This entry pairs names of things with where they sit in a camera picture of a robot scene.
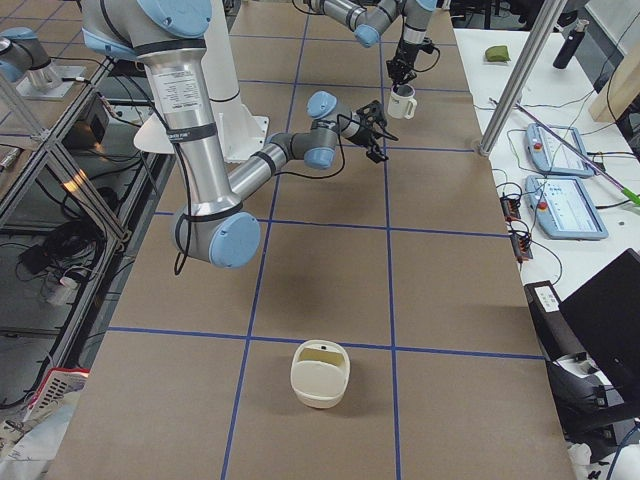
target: black spray bottle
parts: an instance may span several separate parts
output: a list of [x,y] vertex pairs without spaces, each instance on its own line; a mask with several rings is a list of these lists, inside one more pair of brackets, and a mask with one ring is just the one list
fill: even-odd
[[584,38],[584,30],[587,28],[587,25],[589,25],[588,20],[578,20],[576,28],[569,32],[569,36],[564,41],[564,45],[562,45],[562,48],[558,52],[558,56],[553,61],[554,67],[567,68],[569,60],[571,60],[571,57],[576,53],[580,42],[582,42]]

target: white label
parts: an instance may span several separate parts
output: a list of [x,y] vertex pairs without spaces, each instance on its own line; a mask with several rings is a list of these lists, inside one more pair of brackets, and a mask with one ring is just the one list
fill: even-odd
[[535,288],[536,295],[538,295],[538,299],[540,303],[544,307],[544,311],[547,313],[557,312],[560,310],[558,308],[558,300],[556,300],[555,295],[551,291],[549,287],[537,287]]
[[190,70],[153,76],[164,113],[186,112],[202,107],[196,75]]

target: robotic arm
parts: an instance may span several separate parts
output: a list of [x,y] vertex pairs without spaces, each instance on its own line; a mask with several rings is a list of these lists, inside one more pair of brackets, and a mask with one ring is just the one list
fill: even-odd
[[316,14],[327,15],[353,31],[356,39],[369,48],[399,17],[403,17],[402,37],[396,54],[387,61],[387,73],[393,85],[403,85],[416,77],[414,64],[418,53],[433,52],[431,40],[425,38],[436,0],[381,0],[368,12],[349,0],[305,0]]
[[34,88],[43,92],[62,84],[38,37],[25,27],[0,32],[0,72],[10,82],[27,72]]
[[379,104],[352,112],[333,95],[318,92],[307,109],[313,118],[310,132],[273,136],[227,175],[200,63],[206,50],[202,35],[212,15],[210,0],[85,0],[83,6],[87,46],[142,62],[148,69],[190,194],[172,225],[174,243],[183,254],[223,268],[245,265],[260,243],[260,227],[242,211],[243,200],[292,159],[328,168],[338,135],[366,147],[374,161],[386,160],[376,140],[395,137],[384,131]]

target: blue cap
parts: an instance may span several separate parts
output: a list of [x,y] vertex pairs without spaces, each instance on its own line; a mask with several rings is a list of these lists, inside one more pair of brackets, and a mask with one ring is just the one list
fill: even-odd
[[311,150],[307,150],[304,154],[304,163],[316,170],[326,170],[333,165],[333,157],[335,157],[336,151],[329,147],[316,147]]
[[311,118],[318,119],[330,115],[338,105],[338,99],[329,92],[320,90],[311,95],[307,102],[307,115]]
[[220,268],[244,267],[260,245],[260,224],[247,212],[225,219],[209,245],[209,261]]
[[8,62],[0,62],[0,72],[9,82],[17,82],[24,73]]
[[115,43],[113,40],[108,38],[102,38],[101,36],[91,33],[89,30],[84,28],[82,29],[82,33],[84,35],[85,45],[94,52],[113,58],[131,60],[132,62],[135,62],[138,59],[136,52],[126,45]]
[[138,0],[151,20],[182,38],[198,38],[209,28],[211,0]]
[[0,32],[0,36],[9,40],[36,40],[38,36],[27,27],[8,28],[4,32]]
[[358,28],[353,33],[355,33],[356,39],[360,44],[366,48],[373,47],[380,41],[378,31],[369,25],[358,25]]
[[438,4],[438,0],[416,0],[416,3],[420,5],[425,10],[429,10],[433,12],[436,9],[436,5]]

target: table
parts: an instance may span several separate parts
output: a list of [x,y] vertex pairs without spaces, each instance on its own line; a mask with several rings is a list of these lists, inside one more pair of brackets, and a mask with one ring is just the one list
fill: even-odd
[[[469,81],[471,94],[476,108],[476,116],[481,129],[484,129],[491,118],[489,98],[498,100],[506,81],[511,74],[515,61],[527,39],[525,32],[456,30],[456,39]],[[588,112],[596,94],[589,79],[583,72],[577,59],[572,59],[565,70],[552,66],[564,39],[561,34],[551,34],[529,80],[523,94],[523,105],[563,105],[566,102],[582,99],[562,108],[530,107],[530,110],[543,122],[551,125],[574,124],[583,133],[583,141],[587,151],[630,151],[629,146],[616,126],[594,122]],[[483,61],[484,51],[492,45],[507,45],[513,59],[509,65],[490,65]],[[511,151],[507,131],[526,128],[531,122],[522,113],[514,112],[490,155],[494,168],[506,172],[509,181],[523,185],[524,178],[531,172],[518,167],[514,153]],[[524,133],[513,132],[512,138],[517,155],[525,168],[533,168],[528,161],[524,149]],[[640,163],[633,156],[606,157],[607,171],[630,189],[640,192]],[[501,172],[494,172],[496,184],[503,183],[505,177]],[[595,205],[610,205],[624,200],[612,186],[601,177],[584,180],[589,195]],[[528,208],[521,208],[523,219],[532,225],[533,216]],[[534,231],[534,239],[553,250],[563,264],[562,278],[555,285],[561,299],[573,293],[595,273],[605,267],[627,248],[640,248],[640,208],[627,204],[618,208],[600,210],[609,238],[597,242],[574,240],[549,240],[539,227]],[[532,247],[534,259],[525,262],[521,278],[522,283],[533,283],[542,280],[556,281],[559,274],[557,261],[540,247]]]
[[[243,99],[271,133],[308,129],[319,89],[386,101],[399,28],[364,50],[328,18],[248,2],[232,30]],[[173,276],[169,180],[49,480],[573,478],[446,12],[430,35],[443,59],[414,120],[390,121],[391,160],[345,148],[337,177],[263,187],[245,268]],[[351,357],[327,411],[289,384],[311,338]]]

